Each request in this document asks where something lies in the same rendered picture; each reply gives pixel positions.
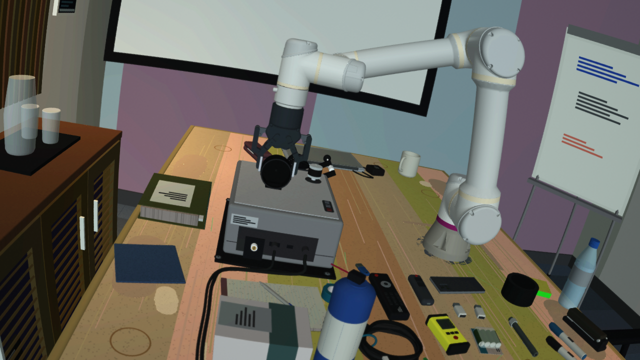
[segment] yellow multimeter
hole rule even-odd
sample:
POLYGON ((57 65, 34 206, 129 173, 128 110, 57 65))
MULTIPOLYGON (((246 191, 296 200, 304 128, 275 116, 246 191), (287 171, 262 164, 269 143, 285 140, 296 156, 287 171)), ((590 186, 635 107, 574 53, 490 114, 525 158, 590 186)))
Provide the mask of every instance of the yellow multimeter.
POLYGON ((466 354, 471 344, 465 339, 458 328, 451 322, 447 314, 427 316, 427 327, 436 336, 447 355, 466 354))

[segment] cabinet top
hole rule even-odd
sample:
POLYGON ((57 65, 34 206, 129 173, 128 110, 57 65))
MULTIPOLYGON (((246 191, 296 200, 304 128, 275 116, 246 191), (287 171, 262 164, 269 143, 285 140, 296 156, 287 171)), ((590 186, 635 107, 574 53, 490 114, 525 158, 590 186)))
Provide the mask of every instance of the cabinet top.
MULTIPOLYGON (((42 118, 38 128, 42 129, 42 118)), ((122 138, 119 130, 64 121, 60 122, 60 133, 80 136, 80 140, 32 176, 0 170, 0 251, 122 138)))

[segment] plastic water bottle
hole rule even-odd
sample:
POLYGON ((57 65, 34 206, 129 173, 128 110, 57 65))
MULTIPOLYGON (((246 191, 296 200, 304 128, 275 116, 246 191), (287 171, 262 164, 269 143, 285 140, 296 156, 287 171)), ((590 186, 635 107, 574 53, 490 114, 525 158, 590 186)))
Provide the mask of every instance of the plastic water bottle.
POLYGON ((587 285, 593 272, 596 270, 596 261, 598 258, 598 247, 600 246, 600 240, 591 238, 589 246, 584 249, 573 264, 573 268, 569 273, 569 279, 566 284, 558 302, 565 309, 571 309, 578 307, 584 292, 587 291, 587 285))
POLYGON ((376 300, 376 291, 358 270, 335 282, 314 360, 352 360, 376 300))

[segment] thick green book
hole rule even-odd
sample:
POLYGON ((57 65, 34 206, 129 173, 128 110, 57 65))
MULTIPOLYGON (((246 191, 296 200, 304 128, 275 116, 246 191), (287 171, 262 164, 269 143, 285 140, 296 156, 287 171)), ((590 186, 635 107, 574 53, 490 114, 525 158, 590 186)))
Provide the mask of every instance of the thick green book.
POLYGON ((140 199, 139 218, 204 229, 210 196, 210 181, 154 174, 140 199))

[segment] blue notebook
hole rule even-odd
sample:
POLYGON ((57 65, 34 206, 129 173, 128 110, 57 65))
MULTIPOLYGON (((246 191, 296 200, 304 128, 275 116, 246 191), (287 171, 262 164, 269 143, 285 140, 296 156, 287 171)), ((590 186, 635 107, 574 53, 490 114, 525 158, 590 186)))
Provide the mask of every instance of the blue notebook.
POLYGON ((184 284, 173 245, 114 244, 116 282, 184 284))

